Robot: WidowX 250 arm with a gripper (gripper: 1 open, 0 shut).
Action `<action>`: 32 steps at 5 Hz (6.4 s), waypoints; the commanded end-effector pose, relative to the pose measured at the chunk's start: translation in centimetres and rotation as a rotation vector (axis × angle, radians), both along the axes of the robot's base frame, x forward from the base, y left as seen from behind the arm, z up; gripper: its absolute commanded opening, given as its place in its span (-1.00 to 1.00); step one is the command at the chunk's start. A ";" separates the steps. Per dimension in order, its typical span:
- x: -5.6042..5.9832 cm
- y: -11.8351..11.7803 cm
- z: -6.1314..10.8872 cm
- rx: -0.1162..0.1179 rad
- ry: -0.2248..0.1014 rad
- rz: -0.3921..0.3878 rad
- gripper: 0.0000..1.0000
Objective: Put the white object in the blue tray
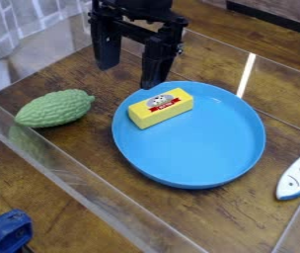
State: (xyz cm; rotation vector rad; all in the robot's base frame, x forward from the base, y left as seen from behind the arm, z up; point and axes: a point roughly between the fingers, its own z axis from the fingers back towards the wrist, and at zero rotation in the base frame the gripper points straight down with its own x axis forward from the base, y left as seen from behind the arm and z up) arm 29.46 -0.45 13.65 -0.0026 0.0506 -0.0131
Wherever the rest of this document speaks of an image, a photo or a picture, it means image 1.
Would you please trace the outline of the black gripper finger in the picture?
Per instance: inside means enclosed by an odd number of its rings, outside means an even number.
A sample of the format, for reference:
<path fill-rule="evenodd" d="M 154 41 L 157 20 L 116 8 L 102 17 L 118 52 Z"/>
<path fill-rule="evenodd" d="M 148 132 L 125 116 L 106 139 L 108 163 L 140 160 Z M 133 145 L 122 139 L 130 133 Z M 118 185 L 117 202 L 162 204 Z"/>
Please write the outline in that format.
<path fill-rule="evenodd" d="M 173 59 L 183 52 L 181 40 L 150 36 L 142 53 L 141 88 L 148 90 L 165 81 Z"/>
<path fill-rule="evenodd" d="M 97 66 L 101 70 L 108 70 L 120 63 L 121 34 L 116 24 L 109 21 L 93 21 L 90 36 Z"/>

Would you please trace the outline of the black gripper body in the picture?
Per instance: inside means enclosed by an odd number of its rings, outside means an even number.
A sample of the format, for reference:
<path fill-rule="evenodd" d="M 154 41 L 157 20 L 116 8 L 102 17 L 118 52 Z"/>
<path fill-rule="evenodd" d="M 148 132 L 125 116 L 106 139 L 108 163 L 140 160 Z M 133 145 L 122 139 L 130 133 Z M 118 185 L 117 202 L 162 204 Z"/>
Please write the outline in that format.
<path fill-rule="evenodd" d="M 145 42 L 160 37 L 167 42 L 181 42 L 187 19 L 171 11 L 172 0 L 92 0 L 88 13 L 90 36 L 96 42 L 110 42 L 113 38 L 126 37 Z M 133 21 L 161 23 L 157 32 L 152 32 Z"/>

